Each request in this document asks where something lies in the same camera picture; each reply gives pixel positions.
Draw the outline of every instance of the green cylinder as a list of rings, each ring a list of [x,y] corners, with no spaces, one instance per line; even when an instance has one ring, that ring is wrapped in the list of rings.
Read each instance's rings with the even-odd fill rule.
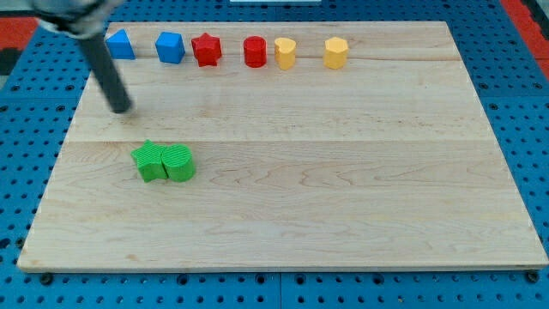
[[[192,153],[183,144],[174,144],[164,150],[162,164],[166,169],[168,178],[176,182],[187,181],[195,174]]]

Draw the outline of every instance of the blue block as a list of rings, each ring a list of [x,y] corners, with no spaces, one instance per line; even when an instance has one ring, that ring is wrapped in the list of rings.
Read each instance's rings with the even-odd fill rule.
[[[156,52],[163,63],[180,64],[185,55],[183,39],[179,33],[163,32],[156,40]]]
[[[130,59],[134,60],[136,55],[134,50],[131,48],[130,39],[128,39],[128,34],[125,30],[119,30],[117,33],[113,34],[106,41],[106,46],[111,52],[111,57],[114,59]]]

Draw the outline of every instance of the wooden cutting board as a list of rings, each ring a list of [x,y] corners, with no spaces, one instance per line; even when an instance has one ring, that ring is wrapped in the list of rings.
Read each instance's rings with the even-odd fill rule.
[[[114,23],[135,110],[90,78],[19,266],[30,272],[538,269],[547,257],[444,22]],[[154,42],[181,33],[162,64]],[[190,38],[221,37],[198,68]],[[262,35],[268,64],[245,66]],[[279,70],[274,40],[298,42]],[[341,70],[323,42],[350,45]],[[130,151],[187,144],[196,176],[143,183]]]

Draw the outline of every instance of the red cylinder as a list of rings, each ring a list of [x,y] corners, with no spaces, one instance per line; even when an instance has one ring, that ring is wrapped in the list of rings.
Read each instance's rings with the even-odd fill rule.
[[[250,36],[244,40],[244,61],[251,68],[261,68],[267,63],[267,42],[264,38]]]

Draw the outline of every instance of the red star block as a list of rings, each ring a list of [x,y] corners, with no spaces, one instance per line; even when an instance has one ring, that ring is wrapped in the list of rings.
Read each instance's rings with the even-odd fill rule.
[[[267,63],[267,42],[258,36],[244,40],[244,61],[251,68],[261,68]]]
[[[195,58],[198,60],[198,66],[217,66],[217,60],[222,56],[220,38],[204,33],[200,37],[192,39],[190,43]]]

